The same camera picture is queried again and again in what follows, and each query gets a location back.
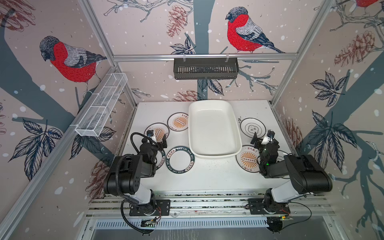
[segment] wallpaper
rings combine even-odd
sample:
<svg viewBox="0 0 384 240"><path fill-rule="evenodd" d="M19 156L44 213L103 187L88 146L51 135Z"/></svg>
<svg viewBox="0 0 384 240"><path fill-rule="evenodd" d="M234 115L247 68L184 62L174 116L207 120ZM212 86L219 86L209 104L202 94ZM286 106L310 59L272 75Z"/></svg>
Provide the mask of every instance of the wallpaper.
<svg viewBox="0 0 384 240"><path fill-rule="evenodd" d="M133 55L296 52L321 2L92 0L91 4L113 53ZM191 40L189 48L186 38Z"/></svg>
<svg viewBox="0 0 384 240"><path fill-rule="evenodd" d="M137 102L270 100L290 60L239 61L236 79L176 80L173 61L121 62Z"/></svg>
<svg viewBox="0 0 384 240"><path fill-rule="evenodd" d="M277 104L298 153L333 179L326 197L350 239L384 239L382 7L336 1Z"/></svg>
<svg viewBox="0 0 384 240"><path fill-rule="evenodd" d="M110 68L77 1L0 1L0 220Z"/></svg>
<svg viewBox="0 0 384 240"><path fill-rule="evenodd" d="M104 179L131 112L132 107L122 94L98 138L75 137L11 239L77 237L89 204L105 195Z"/></svg>

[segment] bird beak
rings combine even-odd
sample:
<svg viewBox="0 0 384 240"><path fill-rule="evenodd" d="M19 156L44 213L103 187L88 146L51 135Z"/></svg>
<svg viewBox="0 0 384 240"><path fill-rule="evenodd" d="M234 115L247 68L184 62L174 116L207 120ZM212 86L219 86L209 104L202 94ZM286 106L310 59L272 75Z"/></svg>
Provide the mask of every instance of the bird beak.
<svg viewBox="0 0 384 240"><path fill-rule="evenodd" d="M41 53L41 56L43 57L44 61L46 61L48 59L44 52Z"/></svg>

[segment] red-breasted bird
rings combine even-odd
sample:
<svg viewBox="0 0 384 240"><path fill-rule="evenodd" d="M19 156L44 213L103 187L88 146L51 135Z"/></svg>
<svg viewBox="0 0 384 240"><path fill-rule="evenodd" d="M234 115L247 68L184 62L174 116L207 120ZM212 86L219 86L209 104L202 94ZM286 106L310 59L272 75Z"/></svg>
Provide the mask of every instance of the red-breasted bird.
<svg viewBox="0 0 384 240"><path fill-rule="evenodd" d="M87 83L83 96L87 92L92 93L88 90L88 80L96 74L97 65L107 59L100 54L86 51L84 48L72 47L60 42L53 36L47 36L41 41L40 51L44 61L49 59L66 79L77 83Z"/></svg>
<svg viewBox="0 0 384 240"><path fill-rule="evenodd" d="M263 30L254 24L248 16L244 7L232 8L227 17L228 20L228 41L239 51L250 51L255 49L269 48L278 53L283 53L265 36Z"/></svg>
<svg viewBox="0 0 384 240"><path fill-rule="evenodd" d="M344 4L346 2L349 2L349 1L351 1L351 0L342 1L341 3L339 3L339 5ZM354 1L355 3L352 5L351 9L349 10L351 13L353 13L353 11L356 9L356 7L362 7L362 8L364 8L365 14L367 14L366 7L374 4L378 0L352 0L352 1Z"/></svg>

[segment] wall shelf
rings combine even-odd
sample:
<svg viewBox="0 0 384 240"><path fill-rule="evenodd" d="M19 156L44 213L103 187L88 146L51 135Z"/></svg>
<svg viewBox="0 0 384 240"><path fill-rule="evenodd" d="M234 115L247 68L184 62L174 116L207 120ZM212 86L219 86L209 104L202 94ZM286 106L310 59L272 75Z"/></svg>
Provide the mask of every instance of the wall shelf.
<svg viewBox="0 0 384 240"><path fill-rule="evenodd" d="M80 136L98 137L100 135L126 83L125 73L112 73L109 76L75 129Z"/></svg>

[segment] white table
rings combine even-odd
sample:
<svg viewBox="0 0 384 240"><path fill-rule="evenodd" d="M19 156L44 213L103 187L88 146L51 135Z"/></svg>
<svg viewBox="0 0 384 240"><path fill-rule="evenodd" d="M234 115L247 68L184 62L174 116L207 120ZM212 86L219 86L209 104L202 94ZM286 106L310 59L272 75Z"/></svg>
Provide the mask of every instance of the white table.
<svg viewBox="0 0 384 240"><path fill-rule="evenodd" d="M290 149L279 125L266 100L228 101L237 119L256 118L262 121L266 129L275 132L280 150L290 153ZM133 132L144 133L145 129L156 122L167 124L170 115L177 112L188 113L191 102L153 102L139 103L123 154L136 154L129 140ZM249 145L251 138L240 131L242 144ZM141 137L134 136L137 147L141 145ZM188 130L175 132L170 130L167 138L167 154L175 146L187 146ZM152 189L156 194L234 194L262 193L268 188L280 186L286 179L266 179L260 173L243 170L236 158L201 159L195 157L195 163L188 172L175 174L164 163L154 177L142 178L141 184Z"/></svg>

